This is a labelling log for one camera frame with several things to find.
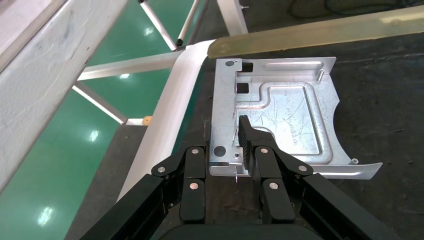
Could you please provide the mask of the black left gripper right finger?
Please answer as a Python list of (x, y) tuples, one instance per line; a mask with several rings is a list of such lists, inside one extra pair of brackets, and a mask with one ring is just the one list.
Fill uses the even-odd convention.
[(268, 240), (398, 238), (310, 165), (279, 149), (271, 133), (253, 128), (246, 115), (238, 119), (238, 140)]

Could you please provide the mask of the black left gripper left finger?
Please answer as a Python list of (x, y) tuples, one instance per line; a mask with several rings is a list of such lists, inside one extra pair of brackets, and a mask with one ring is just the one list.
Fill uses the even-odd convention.
[(83, 236), (83, 240), (149, 240), (179, 205), (182, 223), (205, 222), (210, 120), (188, 132), (179, 150), (156, 164)]

